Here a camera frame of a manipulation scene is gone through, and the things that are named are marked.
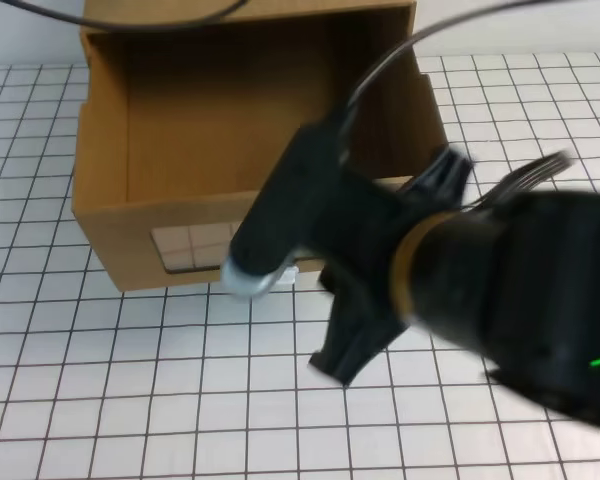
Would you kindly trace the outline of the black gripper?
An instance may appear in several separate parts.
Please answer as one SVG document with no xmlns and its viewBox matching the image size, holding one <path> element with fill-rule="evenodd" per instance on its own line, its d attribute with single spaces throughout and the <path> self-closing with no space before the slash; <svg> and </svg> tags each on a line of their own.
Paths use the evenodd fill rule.
<svg viewBox="0 0 600 480">
<path fill-rule="evenodd" d="M 446 147 L 396 191 L 346 168 L 307 241 L 333 294 L 326 337 L 311 365 L 343 386 L 407 328 L 390 299 L 390 264 L 401 239 L 425 218 L 461 207 L 471 160 Z"/>
</svg>

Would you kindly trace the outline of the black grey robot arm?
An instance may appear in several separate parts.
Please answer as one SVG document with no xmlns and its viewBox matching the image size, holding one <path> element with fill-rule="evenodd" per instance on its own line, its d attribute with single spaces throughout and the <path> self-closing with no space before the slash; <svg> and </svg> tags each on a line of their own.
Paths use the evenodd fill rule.
<svg viewBox="0 0 600 480">
<path fill-rule="evenodd" d="M 472 169 L 443 150 L 389 190 L 350 170 L 310 234 L 333 295 L 311 365 L 342 385 L 419 327 L 493 363 L 526 399 L 600 427 L 600 194 L 540 190 L 568 169 L 554 153 L 472 204 Z"/>
</svg>

